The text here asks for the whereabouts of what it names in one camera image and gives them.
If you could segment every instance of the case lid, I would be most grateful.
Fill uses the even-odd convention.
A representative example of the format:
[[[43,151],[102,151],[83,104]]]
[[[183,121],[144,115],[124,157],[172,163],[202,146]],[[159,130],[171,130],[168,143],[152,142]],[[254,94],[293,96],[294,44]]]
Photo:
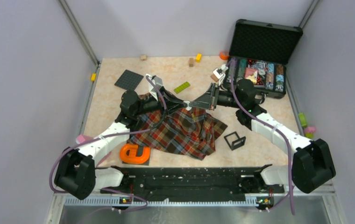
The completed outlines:
[[[302,35],[299,27],[238,20],[230,56],[287,64]]]

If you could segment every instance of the pink object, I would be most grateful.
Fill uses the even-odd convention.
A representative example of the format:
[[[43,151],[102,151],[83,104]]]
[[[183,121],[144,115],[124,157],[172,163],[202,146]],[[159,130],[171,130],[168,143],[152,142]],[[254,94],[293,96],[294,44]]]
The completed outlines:
[[[85,142],[87,140],[91,140],[91,139],[93,139],[93,138],[90,136],[86,136],[86,135],[81,134],[81,135],[77,136],[76,142],[78,144],[80,144],[80,143],[83,143],[83,142]]]
[[[315,133],[316,128],[314,126],[308,126],[304,128],[304,133]]]

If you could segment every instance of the green block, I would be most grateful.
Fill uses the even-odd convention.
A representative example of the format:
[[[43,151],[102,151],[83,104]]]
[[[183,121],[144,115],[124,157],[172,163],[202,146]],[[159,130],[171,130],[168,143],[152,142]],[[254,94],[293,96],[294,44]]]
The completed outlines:
[[[313,134],[312,133],[306,133],[305,137],[307,137],[309,139],[312,139],[313,138]]]
[[[175,91],[175,93],[180,93],[181,91],[185,90],[189,86],[190,86],[190,83],[185,82],[185,83],[181,84],[180,86],[178,86],[177,88],[175,88],[174,91]]]
[[[302,127],[307,127],[307,121],[305,120],[303,113],[298,114],[298,119],[300,119],[300,123]]]

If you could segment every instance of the plaid cloth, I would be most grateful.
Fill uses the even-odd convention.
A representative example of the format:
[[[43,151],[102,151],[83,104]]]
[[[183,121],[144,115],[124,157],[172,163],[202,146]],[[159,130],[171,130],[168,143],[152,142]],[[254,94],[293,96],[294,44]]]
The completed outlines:
[[[141,130],[148,129],[160,121],[161,113],[150,112],[140,115],[139,119],[145,122]],[[181,109],[166,116],[159,128],[136,134],[128,143],[203,160],[216,151],[215,140],[226,128],[226,124],[213,118],[204,109]]]

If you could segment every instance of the robotic arm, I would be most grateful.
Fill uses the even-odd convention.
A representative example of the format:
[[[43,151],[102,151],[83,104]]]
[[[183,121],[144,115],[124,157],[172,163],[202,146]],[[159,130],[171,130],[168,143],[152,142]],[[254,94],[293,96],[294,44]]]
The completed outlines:
[[[214,73],[220,73],[223,79],[225,70],[224,65],[222,68],[215,69]],[[128,134],[134,134],[133,132],[140,129],[142,123],[137,118],[140,114],[160,110],[163,115],[166,115],[182,108],[189,110],[191,107],[214,110],[217,105],[239,108],[233,94],[229,91],[221,91],[219,85],[215,83],[210,85],[205,94],[189,102],[178,99],[166,91],[160,78],[148,74],[146,78],[151,78],[153,83],[149,84],[151,96],[140,99],[136,92],[126,91],[121,97],[121,113],[108,129],[96,137],[99,140],[79,146],[61,158],[54,178],[57,186],[78,199],[86,198],[93,190],[119,186],[123,178],[121,171],[115,168],[96,169],[95,167],[117,145],[125,143],[129,138]],[[242,110],[238,110],[236,116],[242,125],[261,134],[285,153],[287,153],[287,145],[275,130],[278,129],[288,138],[293,154],[292,180],[301,191],[310,193],[335,176],[332,157],[326,142],[322,139],[312,141],[300,136],[274,120],[265,109],[257,104],[256,90],[251,81],[239,80],[234,92],[240,104],[257,118],[252,119]],[[160,98],[165,100],[167,110],[163,109],[159,102]],[[258,120],[267,122],[274,128],[269,128]],[[104,137],[114,133],[127,134]],[[265,185],[288,183],[286,166],[267,165],[262,168],[260,174],[262,184]]]

